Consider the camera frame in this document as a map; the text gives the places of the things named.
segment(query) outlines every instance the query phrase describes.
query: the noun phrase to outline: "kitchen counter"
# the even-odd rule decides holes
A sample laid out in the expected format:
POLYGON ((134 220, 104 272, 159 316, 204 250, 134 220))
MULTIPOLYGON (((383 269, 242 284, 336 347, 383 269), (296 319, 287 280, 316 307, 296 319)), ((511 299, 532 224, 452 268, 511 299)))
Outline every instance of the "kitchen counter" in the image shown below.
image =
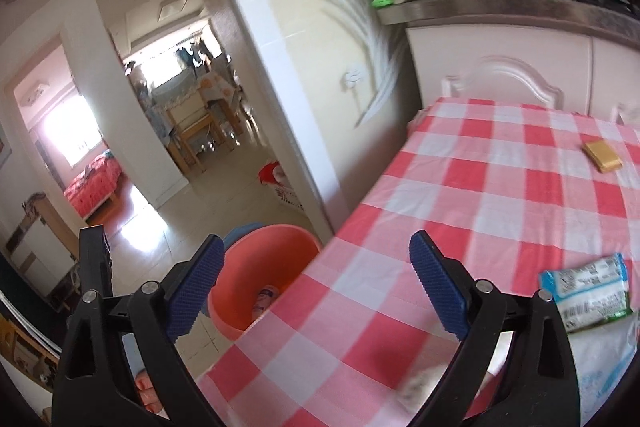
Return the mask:
POLYGON ((564 30, 640 51, 640 21, 569 0, 413 0, 378 10, 385 25, 505 24, 564 30))

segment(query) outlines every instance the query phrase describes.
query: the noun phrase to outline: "bottle in bucket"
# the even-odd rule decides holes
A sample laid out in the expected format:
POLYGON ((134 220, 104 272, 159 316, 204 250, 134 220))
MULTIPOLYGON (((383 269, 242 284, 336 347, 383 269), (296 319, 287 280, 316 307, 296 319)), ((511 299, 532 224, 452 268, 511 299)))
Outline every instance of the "bottle in bucket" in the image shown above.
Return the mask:
POLYGON ((255 299, 254 307, 251 310, 252 320, 256 320, 262 315, 267 308, 273 304, 273 301, 280 296, 276 286, 268 284, 258 292, 258 298, 255 299))

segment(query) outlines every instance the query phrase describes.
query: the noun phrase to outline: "table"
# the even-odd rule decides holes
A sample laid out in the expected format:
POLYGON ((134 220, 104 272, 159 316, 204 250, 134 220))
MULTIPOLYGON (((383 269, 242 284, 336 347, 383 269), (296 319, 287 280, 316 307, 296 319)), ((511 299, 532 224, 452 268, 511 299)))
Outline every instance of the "table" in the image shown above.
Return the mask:
POLYGON ((227 425, 405 426, 403 378, 456 348, 408 261, 425 229, 500 290, 622 252, 640 303, 640 139, 629 127, 529 105, 444 99, 336 237, 198 384, 227 425), (623 169, 580 151, 605 138, 623 169))

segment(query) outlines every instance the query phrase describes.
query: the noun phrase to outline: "blue gripper pad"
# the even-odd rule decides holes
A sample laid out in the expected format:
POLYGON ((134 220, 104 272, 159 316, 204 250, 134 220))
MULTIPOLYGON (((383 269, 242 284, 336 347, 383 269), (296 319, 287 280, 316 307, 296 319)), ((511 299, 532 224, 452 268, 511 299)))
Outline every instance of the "blue gripper pad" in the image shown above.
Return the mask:
POLYGON ((225 245, 222 239, 217 235, 209 235, 190 261, 175 265, 174 269, 180 270, 181 280, 168 291, 165 290, 168 301, 165 332, 172 343, 191 331, 224 263, 225 245))
POLYGON ((469 332, 466 301, 442 265, 442 254, 433 250, 422 232, 409 242, 409 259, 445 330, 463 341, 469 332))

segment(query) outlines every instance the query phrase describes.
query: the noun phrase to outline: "metal screw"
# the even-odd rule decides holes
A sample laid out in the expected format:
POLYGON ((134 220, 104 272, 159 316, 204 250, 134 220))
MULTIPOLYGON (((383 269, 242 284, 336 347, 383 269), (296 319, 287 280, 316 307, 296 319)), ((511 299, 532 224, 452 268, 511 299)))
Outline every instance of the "metal screw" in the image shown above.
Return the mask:
POLYGON ((551 302, 554 298, 554 296, 551 295, 551 292, 549 290, 545 290, 544 288, 542 288, 542 290, 538 290, 538 297, 540 297, 545 302, 551 302))
POLYGON ((82 296, 82 300, 86 303, 93 302, 95 301, 95 298, 97 298, 97 296, 98 292, 96 290, 89 290, 88 292, 84 293, 84 295, 82 296))
POLYGON ((151 295, 158 291, 160 285, 156 281, 147 281, 142 285, 142 293, 151 295))
POLYGON ((494 285, 486 279, 481 279, 476 283, 476 288, 482 293, 491 293, 494 291, 494 285))

